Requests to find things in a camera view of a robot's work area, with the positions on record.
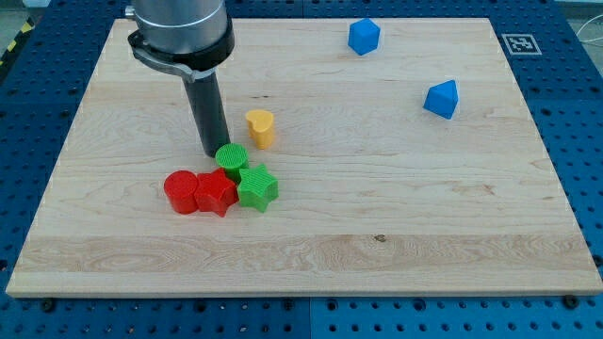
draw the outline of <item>red cylinder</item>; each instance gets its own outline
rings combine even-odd
[[[188,170],[178,170],[166,179],[163,190],[170,200],[171,208],[180,214],[189,214],[197,211],[195,190],[197,189],[197,176]]]

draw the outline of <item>blue cube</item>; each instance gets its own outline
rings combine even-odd
[[[456,82],[449,80],[430,88],[423,108],[450,120],[458,103],[459,93],[456,89]]]
[[[368,18],[353,23],[350,25],[348,46],[359,56],[363,56],[377,48],[379,33],[381,29]]]

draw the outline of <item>wood grain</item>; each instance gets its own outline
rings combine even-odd
[[[175,170],[210,171],[181,80],[117,21],[8,285],[13,297],[596,294],[600,277],[483,19],[235,20],[218,78],[231,137],[279,178],[266,214],[176,215]],[[421,107],[457,80],[445,121]],[[265,151],[245,112],[275,114]]]

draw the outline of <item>blue pegboard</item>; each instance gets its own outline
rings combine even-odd
[[[106,36],[126,0],[55,0],[0,88],[0,285],[6,287]],[[550,0],[228,0],[233,17],[487,17],[530,34],[517,82],[587,243],[603,256],[603,80]],[[0,338],[602,337],[603,298],[15,300]],[[51,307],[44,312],[42,306]]]

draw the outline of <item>green block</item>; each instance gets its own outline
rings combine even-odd
[[[224,169],[228,179],[237,184],[241,181],[239,171],[249,167],[248,158],[247,150],[235,143],[226,144],[216,152],[218,166]]]
[[[264,164],[255,169],[242,169],[240,175],[241,184],[236,191],[241,206],[264,213],[269,203],[279,197],[278,180],[268,173]]]

